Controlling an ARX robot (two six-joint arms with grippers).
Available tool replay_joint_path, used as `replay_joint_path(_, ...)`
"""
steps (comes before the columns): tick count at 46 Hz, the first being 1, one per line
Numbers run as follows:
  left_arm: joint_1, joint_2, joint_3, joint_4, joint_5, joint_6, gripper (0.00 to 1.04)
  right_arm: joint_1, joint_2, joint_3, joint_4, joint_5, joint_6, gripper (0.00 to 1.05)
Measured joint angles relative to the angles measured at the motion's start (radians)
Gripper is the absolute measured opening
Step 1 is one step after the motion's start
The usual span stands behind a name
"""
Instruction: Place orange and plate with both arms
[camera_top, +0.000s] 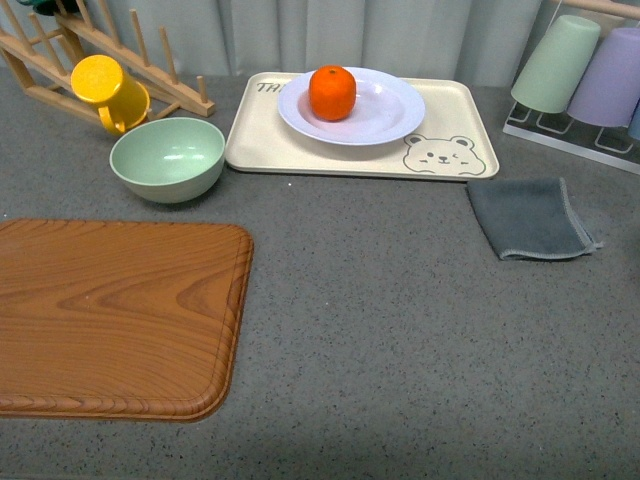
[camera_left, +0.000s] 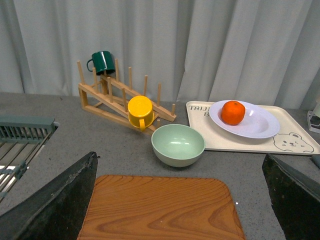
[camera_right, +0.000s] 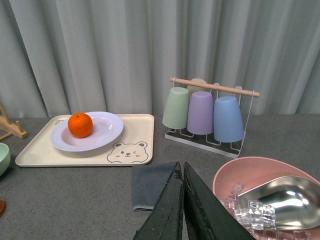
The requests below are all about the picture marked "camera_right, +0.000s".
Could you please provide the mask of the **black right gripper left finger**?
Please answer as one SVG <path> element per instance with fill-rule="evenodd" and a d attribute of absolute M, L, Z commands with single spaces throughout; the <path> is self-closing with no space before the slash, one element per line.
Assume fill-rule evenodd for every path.
<path fill-rule="evenodd" d="M 150 215 L 135 233 L 135 240 L 181 240 L 184 184 L 181 166 L 175 166 Z"/>

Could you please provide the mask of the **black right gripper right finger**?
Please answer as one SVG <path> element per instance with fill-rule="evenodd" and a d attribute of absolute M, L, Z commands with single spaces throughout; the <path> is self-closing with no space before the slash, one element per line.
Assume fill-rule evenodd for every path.
<path fill-rule="evenodd" d="M 188 162 L 184 163 L 184 214 L 190 240 L 253 240 Z"/>

